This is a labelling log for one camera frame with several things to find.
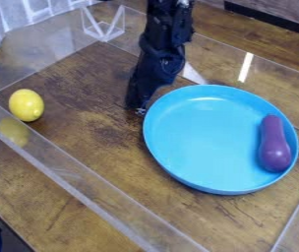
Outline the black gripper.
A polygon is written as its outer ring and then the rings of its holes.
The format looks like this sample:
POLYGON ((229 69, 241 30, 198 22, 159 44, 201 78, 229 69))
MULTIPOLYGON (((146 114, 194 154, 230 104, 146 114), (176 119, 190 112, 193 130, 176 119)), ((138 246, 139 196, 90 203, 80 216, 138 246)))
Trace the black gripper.
POLYGON ((156 49, 144 35, 139 40, 140 56, 128 81, 126 107, 143 116, 155 91, 170 85, 186 66, 186 47, 156 49))

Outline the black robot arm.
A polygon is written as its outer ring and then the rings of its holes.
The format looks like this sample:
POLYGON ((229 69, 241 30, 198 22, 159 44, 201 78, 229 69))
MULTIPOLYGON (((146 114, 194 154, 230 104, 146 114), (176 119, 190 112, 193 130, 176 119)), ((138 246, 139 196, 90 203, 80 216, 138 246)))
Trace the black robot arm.
POLYGON ((155 91, 171 85, 186 66, 194 0, 148 0, 147 23, 139 37, 140 55, 128 81, 126 107, 144 115, 155 91))

